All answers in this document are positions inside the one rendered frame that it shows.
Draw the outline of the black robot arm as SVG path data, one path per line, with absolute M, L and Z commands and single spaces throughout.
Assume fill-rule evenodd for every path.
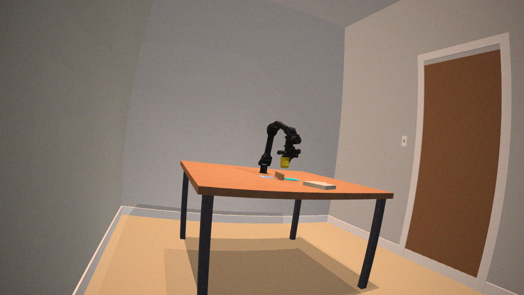
M 289 127 L 283 124 L 281 121 L 275 121 L 274 123 L 271 123 L 270 125 L 268 125 L 267 127 L 268 138 L 267 138 L 266 148 L 264 150 L 264 154 L 262 155 L 260 161 L 258 162 L 258 165 L 260 166 L 260 173 L 268 174 L 267 167 L 270 166 L 271 160 L 273 158 L 271 157 L 270 153 L 271 153 L 271 149 L 273 146 L 274 136 L 277 134 L 280 128 L 283 129 L 284 133 L 287 134 L 287 136 L 285 136 L 286 144 L 293 145 L 293 144 L 301 143 L 301 138 L 299 134 L 296 133 L 296 129 L 294 127 Z M 295 147 L 293 148 L 291 147 L 289 151 L 297 155 L 299 155 L 301 152 L 300 149 L 295 149 Z

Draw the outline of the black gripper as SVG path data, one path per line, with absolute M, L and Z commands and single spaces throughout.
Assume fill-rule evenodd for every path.
M 291 159 L 293 159 L 293 158 L 298 158 L 299 155 L 293 154 L 292 152 L 289 151 L 290 148 L 293 148 L 292 144 L 286 144 L 284 146 L 285 146 L 285 150 L 284 151 L 283 150 L 278 150 L 277 154 L 283 154 L 282 157 L 290 158 L 289 162 L 291 162 Z

